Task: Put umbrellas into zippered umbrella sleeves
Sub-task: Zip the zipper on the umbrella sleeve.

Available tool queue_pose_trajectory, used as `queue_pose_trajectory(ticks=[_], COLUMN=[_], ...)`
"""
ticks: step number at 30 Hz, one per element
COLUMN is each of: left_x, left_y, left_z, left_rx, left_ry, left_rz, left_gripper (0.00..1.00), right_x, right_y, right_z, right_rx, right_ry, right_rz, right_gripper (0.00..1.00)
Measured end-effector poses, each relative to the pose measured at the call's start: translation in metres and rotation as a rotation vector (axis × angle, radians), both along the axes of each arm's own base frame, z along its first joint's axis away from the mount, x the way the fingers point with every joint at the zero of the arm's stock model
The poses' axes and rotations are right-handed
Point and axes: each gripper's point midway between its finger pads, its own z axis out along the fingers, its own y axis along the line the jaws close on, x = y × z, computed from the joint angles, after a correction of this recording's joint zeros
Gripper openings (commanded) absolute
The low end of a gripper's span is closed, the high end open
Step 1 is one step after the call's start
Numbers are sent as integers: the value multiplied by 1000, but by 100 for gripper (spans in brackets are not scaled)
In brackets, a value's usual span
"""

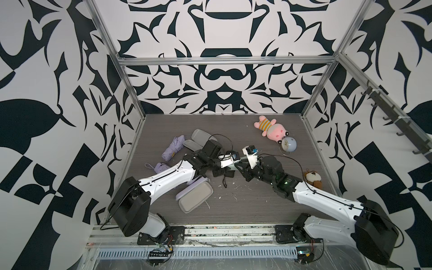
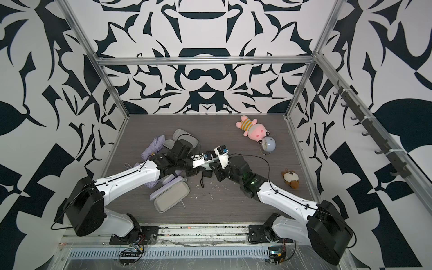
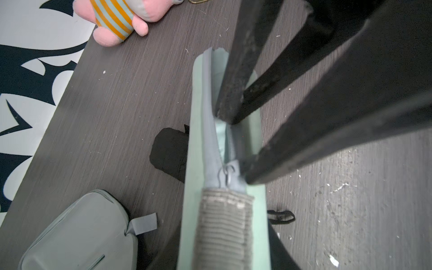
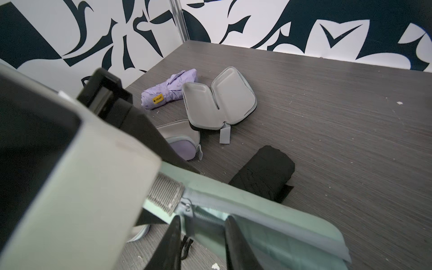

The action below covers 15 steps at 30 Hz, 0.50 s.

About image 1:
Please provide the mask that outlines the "black umbrella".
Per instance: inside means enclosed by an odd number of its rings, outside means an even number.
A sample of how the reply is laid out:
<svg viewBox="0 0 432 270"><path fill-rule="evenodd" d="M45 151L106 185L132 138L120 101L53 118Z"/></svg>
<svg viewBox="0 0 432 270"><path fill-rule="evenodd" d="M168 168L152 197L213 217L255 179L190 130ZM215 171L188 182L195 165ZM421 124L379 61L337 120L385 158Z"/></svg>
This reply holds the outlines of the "black umbrella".
<svg viewBox="0 0 432 270"><path fill-rule="evenodd" d="M215 139L208 139L200 156L205 161L208 169L213 173L214 177L223 176L222 185L226 189L226 178L233 177L234 172L230 166L238 161L238 153L234 151L234 146L231 142L231 147L224 152L222 145Z"/></svg>

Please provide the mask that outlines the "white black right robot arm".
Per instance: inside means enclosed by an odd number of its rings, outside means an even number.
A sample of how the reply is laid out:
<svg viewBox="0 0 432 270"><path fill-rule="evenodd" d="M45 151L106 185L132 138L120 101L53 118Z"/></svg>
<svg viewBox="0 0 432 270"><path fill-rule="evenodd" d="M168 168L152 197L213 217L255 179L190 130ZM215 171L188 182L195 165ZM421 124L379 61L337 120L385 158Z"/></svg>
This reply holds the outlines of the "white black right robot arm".
<svg viewBox="0 0 432 270"><path fill-rule="evenodd" d="M311 238L327 239L356 248L369 260L387 266L396 248L399 228L380 204L343 199L313 187L307 181L288 174L275 156L248 156L247 162L235 167L242 176L272 186L280 197L309 206L331 217L330 220L305 215L301 232Z"/></svg>

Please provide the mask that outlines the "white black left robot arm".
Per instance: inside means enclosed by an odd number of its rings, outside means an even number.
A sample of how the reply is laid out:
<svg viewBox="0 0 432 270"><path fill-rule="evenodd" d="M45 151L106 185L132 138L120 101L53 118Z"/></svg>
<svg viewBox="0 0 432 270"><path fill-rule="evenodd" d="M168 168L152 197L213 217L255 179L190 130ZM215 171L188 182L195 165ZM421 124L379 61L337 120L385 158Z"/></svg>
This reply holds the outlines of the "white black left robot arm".
<svg viewBox="0 0 432 270"><path fill-rule="evenodd" d="M209 159L204 154L189 154L171 168L140 180L129 177L120 186L109 205L110 218L126 237L139 231L157 238L164 235L168 223L158 214L150 212L151 205L167 192L187 183L177 194L176 201L184 213L190 213L213 194L205 173L225 174L229 166L223 160Z"/></svg>

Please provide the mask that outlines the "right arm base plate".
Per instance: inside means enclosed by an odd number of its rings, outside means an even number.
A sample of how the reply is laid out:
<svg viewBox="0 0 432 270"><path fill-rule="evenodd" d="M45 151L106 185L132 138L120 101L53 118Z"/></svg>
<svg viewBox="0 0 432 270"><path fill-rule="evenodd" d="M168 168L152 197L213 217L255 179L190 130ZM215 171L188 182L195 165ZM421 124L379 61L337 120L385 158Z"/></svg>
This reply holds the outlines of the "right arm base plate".
<svg viewBox="0 0 432 270"><path fill-rule="evenodd" d="M308 236L299 225L275 225L275 240L278 244L306 243Z"/></svg>

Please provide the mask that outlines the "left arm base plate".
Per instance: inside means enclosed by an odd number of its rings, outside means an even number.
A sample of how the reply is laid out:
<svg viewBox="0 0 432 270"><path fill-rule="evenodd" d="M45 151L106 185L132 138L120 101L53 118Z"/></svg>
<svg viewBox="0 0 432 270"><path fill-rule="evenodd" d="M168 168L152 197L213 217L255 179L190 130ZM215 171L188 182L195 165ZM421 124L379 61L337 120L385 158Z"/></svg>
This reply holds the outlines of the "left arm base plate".
<svg viewBox="0 0 432 270"><path fill-rule="evenodd" d="M185 226L169 226L165 228L161 234L152 237L148 234L140 232L138 235L137 245L175 245L184 242Z"/></svg>

